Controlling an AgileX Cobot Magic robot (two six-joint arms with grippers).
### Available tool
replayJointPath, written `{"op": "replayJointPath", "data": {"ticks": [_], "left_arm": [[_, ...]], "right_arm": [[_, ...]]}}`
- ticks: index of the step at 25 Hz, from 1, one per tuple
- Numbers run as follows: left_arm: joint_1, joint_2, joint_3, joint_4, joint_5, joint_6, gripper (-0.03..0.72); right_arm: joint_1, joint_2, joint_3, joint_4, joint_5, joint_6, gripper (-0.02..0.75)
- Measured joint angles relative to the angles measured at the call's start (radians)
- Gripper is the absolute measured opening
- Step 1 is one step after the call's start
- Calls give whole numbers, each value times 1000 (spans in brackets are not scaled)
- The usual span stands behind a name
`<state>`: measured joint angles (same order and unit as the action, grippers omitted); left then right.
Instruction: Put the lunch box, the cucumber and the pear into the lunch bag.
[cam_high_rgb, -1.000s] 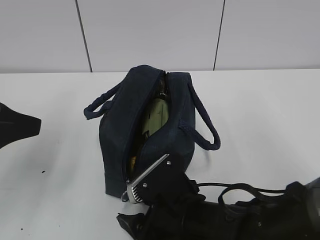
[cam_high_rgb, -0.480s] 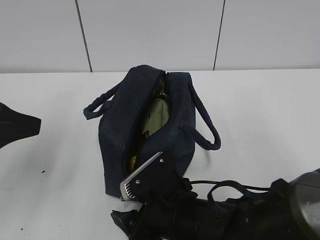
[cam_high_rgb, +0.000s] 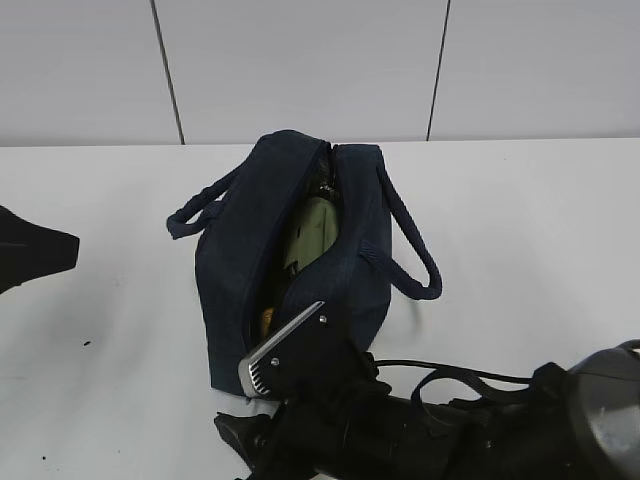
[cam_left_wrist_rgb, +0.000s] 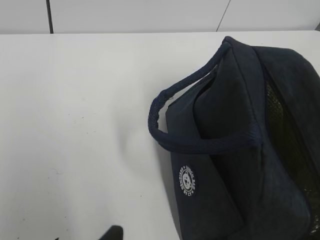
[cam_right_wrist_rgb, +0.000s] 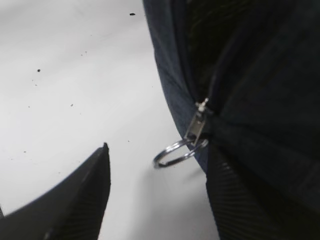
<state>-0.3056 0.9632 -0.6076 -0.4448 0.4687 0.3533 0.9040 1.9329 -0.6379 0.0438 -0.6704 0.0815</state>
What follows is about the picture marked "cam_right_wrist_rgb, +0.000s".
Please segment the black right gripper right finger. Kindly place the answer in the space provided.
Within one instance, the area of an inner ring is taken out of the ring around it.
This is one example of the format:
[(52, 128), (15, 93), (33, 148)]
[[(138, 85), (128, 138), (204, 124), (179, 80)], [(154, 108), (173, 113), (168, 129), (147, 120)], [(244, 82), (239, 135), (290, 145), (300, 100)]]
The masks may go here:
[(320, 213), (210, 143), (206, 190), (221, 240), (318, 240)]

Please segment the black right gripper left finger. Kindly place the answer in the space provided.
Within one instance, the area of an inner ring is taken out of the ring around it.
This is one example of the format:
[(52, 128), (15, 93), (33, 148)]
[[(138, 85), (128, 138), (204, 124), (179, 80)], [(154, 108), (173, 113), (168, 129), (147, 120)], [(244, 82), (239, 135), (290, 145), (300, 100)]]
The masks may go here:
[(0, 219), (2, 240), (97, 240), (111, 189), (105, 143), (62, 182)]

